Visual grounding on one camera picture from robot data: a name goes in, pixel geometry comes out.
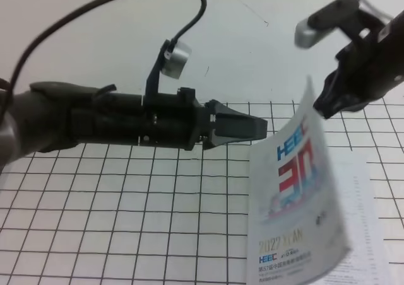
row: robotic arm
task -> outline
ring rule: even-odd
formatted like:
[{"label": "robotic arm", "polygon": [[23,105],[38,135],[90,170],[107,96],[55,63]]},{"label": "robotic arm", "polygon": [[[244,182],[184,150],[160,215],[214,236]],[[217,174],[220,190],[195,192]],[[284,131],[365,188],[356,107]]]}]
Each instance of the robotic arm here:
[{"label": "robotic arm", "polygon": [[145,95],[112,93],[114,85],[88,88],[39,82],[13,96],[21,69],[48,36],[82,14],[113,0],[95,0],[39,35],[20,58],[10,83],[0,80],[0,166],[34,151],[67,149],[78,143],[109,143],[192,150],[266,138],[267,121],[229,109],[216,100],[200,105],[195,90],[158,92],[160,73],[179,79],[190,50],[178,38],[203,15],[201,9],[173,39],[166,40],[146,82]]},{"label": "robotic arm", "polygon": [[[372,13],[361,8],[367,5]],[[339,28],[351,42],[336,55],[314,108],[326,119],[356,112],[404,81],[404,12],[389,18],[363,0],[336,0],[296,26],[295,44],[308,49]]]},{"label": "robotic arm", "polygon": [[[190,50],[178,41],[203,15],[201,9],[166,40],[146,82],[145,95],[112,93],[114,85],[87,88],[40,82],[13,96],[24,63],[52,33],[82,14],[113,0],[95,0],[39,35],[24,51],[10,83],[0,79],[0,166],[34,151],[66,149],[78,143],[110,143],[192,150],[264,139],[267,121],[231,110],[216,100],[200,105],[195,90],[158,92],[160,73],[178,79]],[[360,8],[360,0],[336,0],[301,21],[295,43],[308,49],[335,28],[352,42],[337,55],[338,69],[325,80],[314,108],[326,119],[341,110],[358,111],[404,81],[404,12],[387,25]]]}]

